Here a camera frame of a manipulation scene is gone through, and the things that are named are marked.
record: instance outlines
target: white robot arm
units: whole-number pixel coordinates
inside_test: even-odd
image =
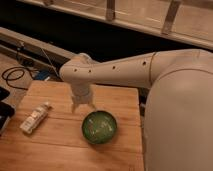
[[[213,170],[213,54],[199,49],[97,63],[79,54],[60,70],[74,103],[92,102],[91,83],[150,88],[145,109],[148,171]]]
[[[60,76],[72,85],[74,102],[83,104],[92,100],[91,83],[150,88],[176,58],[196,58],[198,53],[200,50],[155,52],[104,63],[81,53],[62,66]]]

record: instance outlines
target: wooden cutting board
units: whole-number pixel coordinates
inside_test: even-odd
[[[0,171],[143,171],[138,92],[134,88],[92,85],[94,104],[116,118],[118,131],[103,145],[88,144],[81,132],[92,109],[81,105],[72,113],[70,86],[33,81],[0,138]],[[45,101],[53,109],[26,136],[20,124]]]

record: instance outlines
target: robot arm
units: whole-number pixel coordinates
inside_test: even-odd
[[[62,66],[60,76],[71,84],[75,104],[92,103],[92,83],[150,88],[175,60],[196,58],[199,53],[197,49],[154,52],[103,63],[81,53]]]

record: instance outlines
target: green bowl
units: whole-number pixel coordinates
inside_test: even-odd
[[[106,111],[95,111],[87,115],[82,124],[82,132],[91,144],[103,144],[114,136],[117,130],[115,118]]]

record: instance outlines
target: cable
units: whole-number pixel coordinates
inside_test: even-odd
[[[60,78],[60,76],[59,76],[59,74],[58,74],[57,70],[55,69],[55,66],[54,66],[54,65],[53,65],[53,63],[51,62],[51,60],[50,60],[49,56],[46,54],[46,52],[44,51],[44,49],[43,49],[43,48],[41,48],[41,50],[42,50],[42,52],[43,52],[44,56],[45,56],[45,57],[47,58],[47,60],[49,61],[50,65],[52,66],[52,69],[54,70],[54,72],[55,72],[56,76]]]
[[[35,72],[35,71],[37,71],[37,70],[31,70],[31,69],[29,69],[29,68],[27,68],[27,67],[12,67],[12,68],[6,69],[6,70],[2,73],[1,77],[2,77],[3,80],[6,81],[6,83],[7,83],[7,85],[8,85],[9,87],[16,88],[16,89],[21,89],[21,90],[28,90],[28,88],[14,86],[14,85],[11,85],[11,84],[9,83],[9,81],[16,81],[16,80],[22,78],[22,77],[25,75],[25,71],[27,71],[27,72],[29,73],[30,77],[33,79],[32,72]],[[22,72],[22,73],[21,73],[21,75],[15,77],[15,78],[14,78],[14,77],[13,77],[13,78],[10,78],[10,76],[11,76],[13,73],[15,73],[15,72]]]

